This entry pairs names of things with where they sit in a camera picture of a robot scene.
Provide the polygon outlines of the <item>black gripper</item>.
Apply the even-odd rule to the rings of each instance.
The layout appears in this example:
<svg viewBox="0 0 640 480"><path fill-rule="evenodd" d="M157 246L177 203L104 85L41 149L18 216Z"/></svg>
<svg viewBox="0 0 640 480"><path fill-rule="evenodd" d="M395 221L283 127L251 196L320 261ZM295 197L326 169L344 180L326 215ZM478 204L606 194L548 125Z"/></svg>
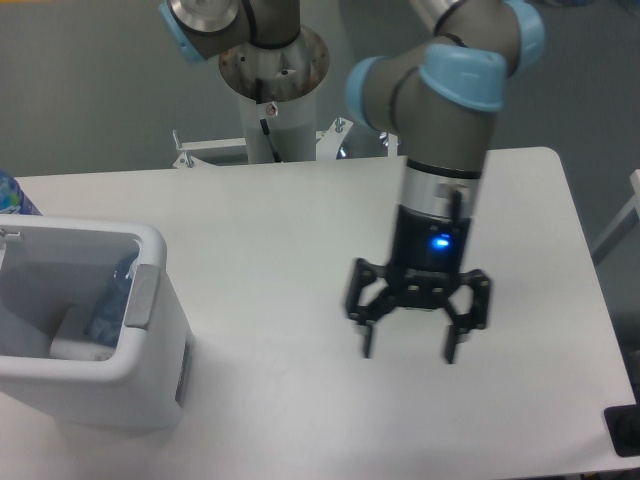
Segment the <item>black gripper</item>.
<svg viewBox="0 0 640 480"><path fill-rule="evenodd" d="M460 273L471 223L469 218L433 217L401 205L386 267L363 258L354 261L344 310L362 336L364 358L372 355L379 320L396 306L438 309L435 289L442 290L442 308L450 319L442 352L448 364L455 363L456 349L464 335L487 328L492 280L480 269ZM362 304L364 291L378 280L385 282L384 287ZM450 300L460 285L472 293L466 313L459 313Z"/></svg>

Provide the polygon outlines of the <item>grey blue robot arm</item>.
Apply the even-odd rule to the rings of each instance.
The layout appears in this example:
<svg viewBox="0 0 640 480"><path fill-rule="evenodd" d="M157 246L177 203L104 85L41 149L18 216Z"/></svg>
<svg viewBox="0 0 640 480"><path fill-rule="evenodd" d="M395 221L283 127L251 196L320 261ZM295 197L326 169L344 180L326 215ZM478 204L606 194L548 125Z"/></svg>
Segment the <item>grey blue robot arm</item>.
<svg viewBox="0 0 640 480"><path fill-rule="evenodd" d="M375 327L398 308L449 316L443 356L488 321L492 282L461 263L504 85L545 46L537 10L524 1L418 1L430 39L394 57L372 57L345 86L352 118L399 138L406 163L389 260L357 259L344 309L369 357ZM322 40L296 1L164 1L161 17L191 63L217 58L227 85L249 103L252 163L317 158L312 114L288 106L326 76Z"/></svg>

